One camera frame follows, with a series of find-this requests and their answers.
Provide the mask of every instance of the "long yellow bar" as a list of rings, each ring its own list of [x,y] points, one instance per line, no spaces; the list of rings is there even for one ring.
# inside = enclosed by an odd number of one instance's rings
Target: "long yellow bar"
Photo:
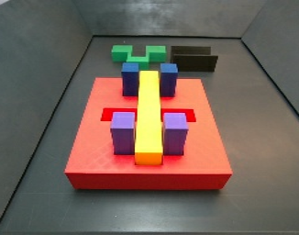
[[[140,71],[134,163],[162,163],[162,137],[157,71]]]

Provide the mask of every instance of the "blue block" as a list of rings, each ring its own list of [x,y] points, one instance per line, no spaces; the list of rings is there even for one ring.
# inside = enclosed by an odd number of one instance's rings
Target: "blue block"
[[[138,64],[136,62],[122,63],[122,96],[137,96],[138,93]]]
[[[134,154],[134,113],[113,112],[112,114],[112,144],[114,155]]]
[[[173,97],[177,78],[174,63],[160,64],[160,97]]]
[[[184,155],[186,139],[186,116],[184,113],[165,113],[162,125],[164,155]]]

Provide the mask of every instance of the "building block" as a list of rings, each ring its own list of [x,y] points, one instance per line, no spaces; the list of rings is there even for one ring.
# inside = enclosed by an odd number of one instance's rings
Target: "building block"
[[[98,121],[105,107],[136,108],[137,97],[122,97],[121,78],[97,78],[66,161],[65,175],[76,189],[220,189],[232,168],[200,79],[177,79],[176,96],[160,98],[161,109],[192,109],[182,156],[162,164],[136,165],[133,155],[113,155],[110,122]]]
[[[173,97],[177,78],[177,68],[173,63],[160,64],[160,96]]]
[[[138,64],[136,62],[124,62],[122,75],[122,96],[137,96],[138,93]]]
[[[145,53],[148,54],[149,62],[165,62],[165,46],[145,46]]]
[[[145,56],[132,56],[132,54],[128,54],[126,62],[137,63],[138,66],[140,66],[140,70],[148,70],[149,69],[148,55],[145,55]]]
[[[170,63],[176,63],[178,72],[213,72],[216,60],[210,47],[172,46]]]
[[[186,117],[184,113],[165,113],[162,125],[164,155],[184,155],[186,139]]]
[[[134,113],[114,112],[112,114],[112,144],[114,155],[134,153]]]
[[[132,45],[113,45],[112,46],[112,61],[125,62],[128,54],[132,53]]]
[[[104,107],[101,112],[100,121],[112,121],[113,112],[132,112],[134,113],[134,121],[137,120],[137,108],[136,107]],[[186,122],[196,122],[194,113],[192,108],[161,108],[160,118],[165,113],[184,113],[186,117]]]
[[[134,163],[162,163],[162,138],[157,71],[140,71]]]

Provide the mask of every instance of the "red platform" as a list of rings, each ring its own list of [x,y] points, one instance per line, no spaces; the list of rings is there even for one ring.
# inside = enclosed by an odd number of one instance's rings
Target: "red platform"
[[[121,86],[120,78],[97,78],[94,81],[65,169],[73,187],[220,189],[232,176],[232,168],[201,80],[177,79],[174,98],[161,98],[161,109],[193,109],[196,122],[188,122],[185,155],[164,156],[158,166],[134,165],[132,155],[112,154],[110,122],[101,121],[102,109],[134,110],[137,106],[137,97],[121,96]]]

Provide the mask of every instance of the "gray wall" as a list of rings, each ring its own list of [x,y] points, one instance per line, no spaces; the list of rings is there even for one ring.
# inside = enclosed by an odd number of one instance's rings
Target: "gray wall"
[[[265,0],[73,0],[94,35],[241,38]]]
[[[299,113],[299,0],[269,0],[242,42]]]
[[[90,36],[69,0],[0,5],[0,217]]]

